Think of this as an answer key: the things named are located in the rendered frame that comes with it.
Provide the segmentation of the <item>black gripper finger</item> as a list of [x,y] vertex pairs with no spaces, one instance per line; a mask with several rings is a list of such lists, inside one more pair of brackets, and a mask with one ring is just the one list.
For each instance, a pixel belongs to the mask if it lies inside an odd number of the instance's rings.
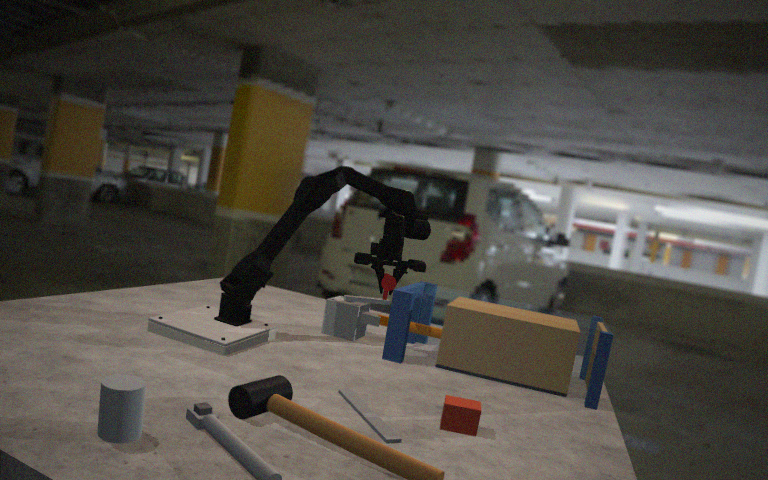
[[381,282],[382,282],[382,279],[384,278],[384,270],[385,269],[384,268],[376,268],[376,267],[373,267],[373,266],[371,266],[371,268],[375,269],[375,271],[376,271],[377,278],[378,278],[378,283],[379,283],[380,294],[382,294],[383,287],[381,285]]
[[[396,279],[397,283],[401,279],[403,274],[407,274],[407,273],[408,273],[407,271],[400,271],[400,270],[397,270],[397,269],[393,269],[393,277]],[[389,295],[392,294],[393,290],[389,291]]]

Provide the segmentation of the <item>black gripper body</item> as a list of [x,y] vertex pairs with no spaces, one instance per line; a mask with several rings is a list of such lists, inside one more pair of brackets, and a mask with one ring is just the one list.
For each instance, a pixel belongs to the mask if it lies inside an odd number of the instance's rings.
[[[416,272],[425,273],[425,262],[412,259],[401,261],[403,246],[404,238],[383,235],[380,258],[372,257],[372,255],[368,253],[357,252],[355,254],[354,262],[362,265],[369,265],[372,263],[372,266],[376,268],[383,268],[383,265],[389,265],[396,266],[396,269],[400,271],[407,271],[409,268]],[[388,259],[388,261],[384,261],[385,259]],[[392,262],[393,260],[398,262]]]

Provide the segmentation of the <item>blue flat bar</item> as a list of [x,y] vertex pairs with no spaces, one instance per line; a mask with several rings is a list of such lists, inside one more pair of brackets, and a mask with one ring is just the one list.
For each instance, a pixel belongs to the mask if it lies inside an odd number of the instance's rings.
[[392,347],[393,347],[393,341],[395,336],[395,330],[397,325],[397,319],[398,319],[398,313],[399,313],[399,307],[400,307],[400,301],[401,301],[401,295],[402,291],[426,284],[428,282],[418,282],[414,283],[408,286],[404,286],[398,289],[395,289],[393,291],[393,297],[392,297],[392,303],[391,303],[391,309],[390,309],[390,315],[389,315],[389,321],[388,321],[388,327],[386,332],[386,338],[384,343],[384,349],[383,349],[383,355],[382,359],[390,361],[391,359],[391,353],[392,353]]

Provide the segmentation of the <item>black-headed mallet with wooden handle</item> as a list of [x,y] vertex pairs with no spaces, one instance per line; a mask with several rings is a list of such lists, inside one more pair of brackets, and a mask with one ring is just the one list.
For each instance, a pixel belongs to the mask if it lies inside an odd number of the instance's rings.
[[234,386],[229,407],[239,419],[271,412],[348,452],[407,480],[443,480],[444,471],[389,448],[291,401],[289,380],[281,375]]

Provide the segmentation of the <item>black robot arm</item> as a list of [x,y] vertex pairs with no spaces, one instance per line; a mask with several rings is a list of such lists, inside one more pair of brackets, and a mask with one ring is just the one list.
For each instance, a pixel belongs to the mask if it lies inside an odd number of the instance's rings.
[[[383,235],[426,240],[430,233],[428,216],[419,215],[410,191],[389,187],[349,166],[306,176],[296,190],[294,201],[264,238],[257,250],[244,257],[220,281],[221,304],[214,320],[233,326],[251,323],[252,304],[257,291],[273,277],[271,264],[307,215],[321,207],[346,184],[376,197],[389,209],[379,214],[386,218]],[[391,210],[394,210],[393,213]],[[403,216],[404,218],[403,218]]]

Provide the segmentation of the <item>grey handle with square key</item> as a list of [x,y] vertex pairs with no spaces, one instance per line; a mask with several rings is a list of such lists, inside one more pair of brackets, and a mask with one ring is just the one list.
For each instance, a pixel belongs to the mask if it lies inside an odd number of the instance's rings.
[[207,403],[187,408],[186,419],[197,430],[206,430],[257,480],[282,480],[282,476],[269,466],[256,452],[229,430],[212,412]]

